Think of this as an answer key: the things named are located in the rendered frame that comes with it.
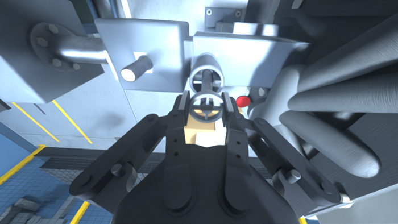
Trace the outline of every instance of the red disc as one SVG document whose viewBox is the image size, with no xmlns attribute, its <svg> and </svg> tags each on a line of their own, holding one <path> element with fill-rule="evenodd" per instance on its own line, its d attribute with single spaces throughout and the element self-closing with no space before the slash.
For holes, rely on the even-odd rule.
<svg viewBox="0 0 398 224">
<path fill-rule="evenodd" d="M 250 104 L 250 98 L 248 96 L 240 96 L 237 98 L 238 107 L 247 107 Z"/>
</svg>

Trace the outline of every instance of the large curved pipe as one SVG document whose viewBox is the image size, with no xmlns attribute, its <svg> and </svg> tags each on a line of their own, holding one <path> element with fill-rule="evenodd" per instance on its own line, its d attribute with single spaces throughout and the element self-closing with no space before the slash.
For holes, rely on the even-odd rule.
<svg viewBox="0 0 398 224">
<path fill-rule="evenodd" d="M 379 173 L 380 160 L 370 148 L 319 118 L 307 112 L 288 111 L 279 119 L 348 173 L 363 178 Z"/>
<path fill-rule="evenodd" d="M 297 93 L 291 110 L 398 113 L 398 73 L 361 77 Z"/>
<path fill-rule="evenodd" d="M 276 77 L 264 106 L 260 112 L 251 113 L 249 119 L 263 118 L 272 125 L 298 152 L 305 155 L 297 136 L 279 121 L 279 116 L 288 111 L 288 101 L 297 93 L 297 83 L 305 65 L 291 65 L 284 68 Z"/>
<path fill-rule="evenodd" d="M 398 61 L 398 14 L 310 65 L 298 91 L 319 88 L 361 76 Z"/>
<path fill-rule="evenodd" d="M 101 38 L 52 36 L 48 49 L 58 58 L 71 63 L 107 64 Z"/>
</svg>

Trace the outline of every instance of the machinery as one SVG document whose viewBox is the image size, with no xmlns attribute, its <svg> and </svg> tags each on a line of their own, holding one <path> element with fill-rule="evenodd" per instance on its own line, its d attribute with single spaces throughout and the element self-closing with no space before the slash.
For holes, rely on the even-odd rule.
<svg viewBox="0 0 398 224">
<path fill-rule="evenodd" d="M 307 13 L 332 17 L 333 10 L 301 4 L 282 1 L 275 18 L 295 16 L 323 45 L 289 39 L 291 27 L 253 22 L 249 13 L 243 20 L 241 9 L 215 7 L 204 9 L 206 32 L 193 36 L 183 21 L 103 17 L 95 20 L 99 35 L 88 37 L 68 1 L 3 0 L 0 26 L 15 36 L 0 36 L 0 69 L 8 74 L 0 76 L 0 112 L 10 109 L 4 102 L 51 102 L 109 64 L 125 90 L 181 94 L 168 115 L 144 117 L 77 176 L 71 195 L 113 213 L 113 223 L 298 223 L 398 183 L 384 153 L 395 155 L 394 144 L 378 148 L 381 136 L 395 133 L 381 127 L 398 113 L 398 14 L 376 12 L 383 19 L 332 49 L 325 43 L 333 38 L 310 32 L 317 26 Z M 286 13 L 290 7 L 296 14 Z M 227 86 L 251 88 L 249 119 Z M 221 119 L 225 144 L 186 144 L 189 115 Z M 377 138 L 361 132 L 371 128 Z M 165 159 L 133 188 L 164 137 Z M 249 164 L 249 146 L 273 186 Z"/>
</svg>

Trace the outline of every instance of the blue floor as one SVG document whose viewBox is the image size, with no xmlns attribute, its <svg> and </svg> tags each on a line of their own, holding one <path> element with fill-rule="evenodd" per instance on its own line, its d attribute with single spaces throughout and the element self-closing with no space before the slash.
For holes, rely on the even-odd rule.
<svg viewBox="0 0 398 224">
<path fill-rule="evenodd" d="M 52 218 L 55 215 L 64 201 L 70 196 L 69 185 L 40 170 L 39 167 L 43 164 L 42 160 L 34 158 L 0 185 L 0 215 L 7 207 L 15 204 L 20 198 L 41 204 L 36 212 L 38 216 Z M 82 204 L 83 201 L 78 200 L 65 219 L 71 221 Z M 90 205 L 79 223 L 108 224 L 111 219 L 111 213 L 105 209 Z"/>
</svg>

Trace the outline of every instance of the yellow line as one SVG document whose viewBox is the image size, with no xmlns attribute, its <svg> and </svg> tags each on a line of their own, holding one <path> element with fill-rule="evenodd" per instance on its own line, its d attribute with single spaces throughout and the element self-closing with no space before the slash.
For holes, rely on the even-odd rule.
<svg viewBox="0 0 398 224">
<path fill-rule="evenodd" d="M 300 224 L 307 224 L 307 221 L 305 220 L 305 218 L 299 218 L 298 221 Z"/>
<path fill-rule="evenodd" d="M 41 124 L 39 124 L 39 122 L 37 122 L 36 120 L 33 119 L 33 117 L 31 117 L 26 111 L 24 111 L 22 108 L 20 108 L 20 106 L 18 106 L 18 104 L 16 104 L 15 102 L 12 102 L 12 104 L 14 104 L 14 106 L 16 106 L 16 108 L 18 108 L 20 111 L 22 111 L 27 117 L 30 118 L 30 120 L 32 120 L 33 122 L 35 122 L 35 124 L 37 124 L 39 127 L 41 127 L 49 136 L 51 136 L 52 138 L 55 139 L 55 141 L 59 142 L 59 140 L 54 137 L 54 135 L 52 135 L 49 131 L 47 131 L 47 129 L 45 129 Z"/>
<path fill-rule="evenodd" d="M 83 202 L 81 207 L 79 208 L 79 211 L 77 211 L 76 215 L 74 215 L 73 219 L 71 220 L 70 224 L 78 224 L 81 217 L 84 215 L 86 212 L 87 208 L 89 207 L 90 203 L 88 202 Z"/>
<path fill-rule="evenodd" d="M 80 134 L 82 134 L 87 141 L 89 141 L 90 144 L 93 144 L 93 142 L 89 139 L 89 137 L 87 137 L 86 134 L 84 134 L 84 132 L 79 128 L 79 126 L 70 118 L 70 116 L 65 112 L 64 109 L 62 109 L 62 107 L 55 101 L 55 99 L 52 101 L 55 106 L 58 107 L 58 109 L 65 115 L 65 117 L 74 125 L 74 127 L 80 132 Z"/>
<path fill-rule="evenodd" d="M 45 148 L 45 145 L 40 144 L 40 147 L 32 152 L 30 155 L 28 155 L 25 159 L 23 159 L 21 162 L 19 162 L 16 166 L 14 166 L 12 169 L 10 169 L 6 174 L 4 174 L 2 177 L 0 177 L 0 185 L 2 185 L 4 182 L 6 182 L 12 175 L 17 173 L 24 165 L 29 163 L 34 156 L 39 153 L 42 149 Z"/>
</svg>

